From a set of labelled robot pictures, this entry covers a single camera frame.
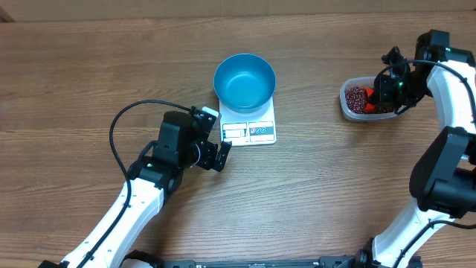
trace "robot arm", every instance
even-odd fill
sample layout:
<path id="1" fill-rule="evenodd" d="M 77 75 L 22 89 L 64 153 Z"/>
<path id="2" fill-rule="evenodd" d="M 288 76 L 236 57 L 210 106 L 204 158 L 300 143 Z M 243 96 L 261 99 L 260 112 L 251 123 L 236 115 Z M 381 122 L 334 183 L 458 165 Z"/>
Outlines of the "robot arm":
<path id="1" fill-rule="evenodd" d="M 377 94 L 370 96 L 370 102 L 377 106 L 393 105 L 397 110 L 403 105 L 414 105 L 422 94 L 432 96 L 441 130 L 411 174 L 410 202 L 372 242 L 373 264 L 384 267 L 407 267 L 413 254 L 444 227 L 443 224 L 432 226 L 418 238 L 417 235 L 427 229 L 429 223 L 435 220 L 452 222 L 476 208 L 476 176 L 472 171 L 457 167 L 462 158 L 469 158 L 474 164 L 474 57 L 471 52 L 450 48 L 449 34 L 439 31 L 423 34 L 418 39 L 416 50 L 416 59 L 440 62 L 460 73 L 467 79 L 473 94 L 468 93 L 460 78 L 439 66 L 417 64 L 416 71 L 406 74 L 407 66 L 392 71 L 390 76 L 376 79 L 374 86 Z M 383 59 L 390 64 L 406 61 L 399 55 L 398 48 Z M 387 86 L 392 80 L 399 80 L 403 85 L 398 89 Z"/>
<path id="2" fill-rule="evenodd" d="M 94 257 L 86 262 L 85 268 L 119 267 L 144 226 L 161 210 L 164 204 L 164 189 L 156 188 L 153 182 L 139 178 L 132 180 L 131 184 L 132 198 L 129 202 L 129 209 L 126 210 L 116 227 L 97 249 Z M 66 255 L 62 263 L 68 262 L 68 268 L 77 267 L 80 264 L 85 254 L 96 244 L 119 214 L 126 201 L 126 195 L 127 187 L 124 183 L 114 205 L 97 224 L 92 233 L 73 252 Z"/>
<path id="3" fill-rule="evenodd" d="M 180 186 L 185 168 L 197 165 L 205 170 L 213 168 L 220 172 L 223 169 L 231 144 L 222 142 L 218 151 L 218 145 L 208 141 L 218 120 L 219 113 L 207 107 L 202 110 L 192 107 L 189 114 L 166 112 L 158 140 L 151 141 L 142 150 L 127 172 L 131 193 L 128 193 L 128 182 L 124 183 L 118 199 L 73 252 L 66 255 L 61 264 L 44 261 L 39 268 L 150 267 L 137 259 L 123 262 L 124 256 L 144 226 Z M 150 149 L 152 156 L 146 156 Z M 97 249 L 92 250 L 119 215 L 128 194 L 131 198 L 123 216 Z"/>

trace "digital scale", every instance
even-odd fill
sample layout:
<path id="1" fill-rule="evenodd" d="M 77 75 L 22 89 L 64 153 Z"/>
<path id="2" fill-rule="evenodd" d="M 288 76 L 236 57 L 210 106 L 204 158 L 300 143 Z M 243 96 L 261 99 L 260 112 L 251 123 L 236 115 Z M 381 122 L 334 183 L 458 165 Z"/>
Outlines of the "digital scale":
<path id="1" fill-rule="evenodd" d="M 219 102 L 220 136 L 232 146 L 264 145 L 276 142 L 273 98 L 255 112 L 241 113 Z"/>

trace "kitchen scale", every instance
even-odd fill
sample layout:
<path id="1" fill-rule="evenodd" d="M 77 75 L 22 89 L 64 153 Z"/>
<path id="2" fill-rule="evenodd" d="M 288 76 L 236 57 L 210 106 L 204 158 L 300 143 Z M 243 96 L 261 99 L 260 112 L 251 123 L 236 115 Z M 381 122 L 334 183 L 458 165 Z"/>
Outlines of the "kitchen scale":
<path id="1" fill-rule="evenodd" d="M 273 98 L 255 112 L 241 113 L 219 103 L 222 141 L 232 146 L 264 145 L 276 142 Z"/>

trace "red object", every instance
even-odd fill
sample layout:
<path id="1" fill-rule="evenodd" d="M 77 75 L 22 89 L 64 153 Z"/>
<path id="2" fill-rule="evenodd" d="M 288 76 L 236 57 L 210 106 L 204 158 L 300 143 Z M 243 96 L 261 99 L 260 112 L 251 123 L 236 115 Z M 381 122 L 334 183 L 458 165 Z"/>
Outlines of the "red object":
<path id="1" fill-rule="evenodd" d="M 363 88 L 354 86 L 345 91 L 345 101 L 349 110 L 354 113 L 363 114 L 367 104 L 367 93 Z"/>
<path id="2" fill-rule="evenodd" d="M 369 98 L 373 94 L 373 89 L 372 88 L 364 88 L 364 90 L 365 90 L 365 93 L 367 93 L 367 98 Z M 375 109 L 376 109 L 375 105 L 372 105 L 372 104 L 367 102 L 367 104 L 365 105 L 364 111 L 365 112 L 372 112 Z"/>

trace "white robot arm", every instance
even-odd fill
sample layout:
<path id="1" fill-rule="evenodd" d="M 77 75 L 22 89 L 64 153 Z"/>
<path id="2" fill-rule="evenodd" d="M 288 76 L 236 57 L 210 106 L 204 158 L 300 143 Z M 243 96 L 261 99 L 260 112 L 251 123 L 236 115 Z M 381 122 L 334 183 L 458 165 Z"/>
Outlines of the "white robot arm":
<path id="1" fill-rule="evenodd" d="M 428 40 L 431 38 L 428 34 L 445 33 L 427 33 L 425 38 L 427 38 L 427 42 L 431 42 Z M 441 49 L 447 54 L 452 50 L 448 45 Z M 431 145 L 433 150 L 428 149 L 412 173 L 410 202 L 391 225 L 383 233 L 377 235 L 372 242 L 373 262 L 383 267 L 407 267 L 414 253 L 438 229 L 444 227 L 444 224 L 435 224 L 428 228 L 429 223 L 437 220 L 453 222 L 455 218 L 462 217 L 474 207 L 474 197 L 476 196 L 476 192 L 472 191 L 474 177 L 472 173 L 457 169 L 457 163 L 460 158 L 468 159 L 469 157 L 466 148 L 469 141 L 465 137 L 476 134 L 473 118 L 476 71 L 472 55 L 466 59 L 464 57 L 455 58 L 463 59 L 463 61 L 448 60 L 440 63 L 466 78 L 473 94 L 469 94 L 466 85 L 450 71 L 440 66 L 431 67 L 426 84 L 436 104 L 442 134 Z M 446 187 L 443 183 L 438 183 L 439 180 L 450 186 Z M 453 196 L 458 194 L 467 194 L 467 197 L 455 200 Z"/>
<path id="2" fill-rule="evenodd" d="M 131 104 L 123 112 L 142 103 L 162 103 L 143 100 Z M 221 171 L 225 166 L 231 144 L 218 145 L 208 141 L 210 131 L 219 120 L 219 113 L 204 107 L 187 109 L 189 112 L 166 112 L 157 141 L 151 141 L 126 172 L 126 182 L 115 203 L 97 224 L 92 233 L 60 264 L 44 261 L 39 268 L 149 268 L 146 261 L 124 260 L 132 243 L 163 207 L 181 184 L 184 169 L 197 165 L 205 170 Z M 153 149 L 152 156 L 146 156 Z"/>
<path id="3" fill-rule="evenodd" d="M 109 236 L 101 243 L 93 258 L 86 262 L 85 268 L 119 267 L 144 226 L 161 210 L 164 204 L 164 189 L 156 188 L 153 182 L 139 178 L 131 181 L 131 189 L 129 208 Z M 63 263 L 69 263 L 68 268 L 78 267 L 86 253 L 99 241 L 122 209 L 126 202 L 126 195 L 127 186 L 124 183 L 119 197 L 92 233 L 62 260 Z"/>

